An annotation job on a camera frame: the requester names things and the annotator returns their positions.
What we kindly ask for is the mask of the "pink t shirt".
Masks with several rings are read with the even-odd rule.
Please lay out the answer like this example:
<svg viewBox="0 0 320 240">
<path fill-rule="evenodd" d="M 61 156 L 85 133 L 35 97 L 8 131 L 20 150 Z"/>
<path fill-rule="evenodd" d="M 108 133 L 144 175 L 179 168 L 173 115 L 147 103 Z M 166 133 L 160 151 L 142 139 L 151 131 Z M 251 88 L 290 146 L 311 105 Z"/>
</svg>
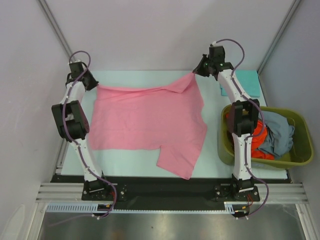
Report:
<svg viewBox="0 0 320 240">
<path fill-rule="evenodd" d="M 207 134 L 203 107 L 193 73 L 152 88 L 100 85 L 88 141 L 96 151 L 158 149 L 157 166 L 188 180 Z"/>
</svg>

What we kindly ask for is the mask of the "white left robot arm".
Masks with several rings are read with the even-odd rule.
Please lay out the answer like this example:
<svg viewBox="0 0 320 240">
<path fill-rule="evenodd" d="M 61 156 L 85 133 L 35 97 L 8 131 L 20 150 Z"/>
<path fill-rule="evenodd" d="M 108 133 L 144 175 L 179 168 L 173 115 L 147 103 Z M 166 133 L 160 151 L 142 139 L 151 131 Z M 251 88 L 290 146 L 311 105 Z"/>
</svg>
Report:
<svg viewBox="0 0 320 240">
<path fill-rule="evenodd" d="M 81 102 L 86 92 L 98 86 L 98 81 L 89 71 L 89 66 L 80 60 L 71 62 L 69 68 L 65 95 L 60 103 L 51 107 L 51 111 L 60 137 L 69 142 L 76 152 L 84 180 L 95 182 L 102 178 L 103 171 L 89 146 L 90 124 Z"/>
</svg>

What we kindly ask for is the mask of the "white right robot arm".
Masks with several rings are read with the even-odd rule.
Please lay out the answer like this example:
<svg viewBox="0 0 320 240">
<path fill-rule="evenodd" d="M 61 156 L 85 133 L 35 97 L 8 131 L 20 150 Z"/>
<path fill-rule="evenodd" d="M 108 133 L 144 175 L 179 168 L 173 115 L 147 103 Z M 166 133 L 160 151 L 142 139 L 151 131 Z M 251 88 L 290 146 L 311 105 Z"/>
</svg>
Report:
<svg viewBox="0 0 320 240">
<path fill-rule="evenodd" d="M 254 180 L 251 171 L 251 143 L 258 125 L 260 103 L 246 93 L 235 75 L 235 68 L 225 58 L 224 47 L 211 44 L 209 53 L 202 55 L 193 73 L 202 77 L 213 76 L 225 89 L 231 102 L 227 130 L 232 134 L 234 145 L 232 178 L 238 183 L 230 188 L 230 194 L 235 200 L 242 201 L 249 194 L 249 189 L 243 182 Z"/>
</svg>

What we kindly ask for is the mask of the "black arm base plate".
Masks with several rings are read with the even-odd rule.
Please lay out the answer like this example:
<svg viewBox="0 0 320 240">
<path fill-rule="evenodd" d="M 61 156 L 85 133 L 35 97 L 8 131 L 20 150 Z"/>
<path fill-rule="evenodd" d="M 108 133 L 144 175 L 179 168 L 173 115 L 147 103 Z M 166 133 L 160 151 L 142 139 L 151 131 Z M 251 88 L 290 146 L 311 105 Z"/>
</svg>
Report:
<svg viewBox="0 0 320 240">
<path fill-rule="evenodd" d="M 86 182 L 82 176 L 55 175 L 51 183 L 83 184 L 82 201 L 98 202 L 106 212 L 115 204 L 117 211 L 214 211 L 225 202 L 250 205 L 260 201 L 258 188 L 239 191 L 231 178 L 108 177 L 105 182 Z"/>
</svg>

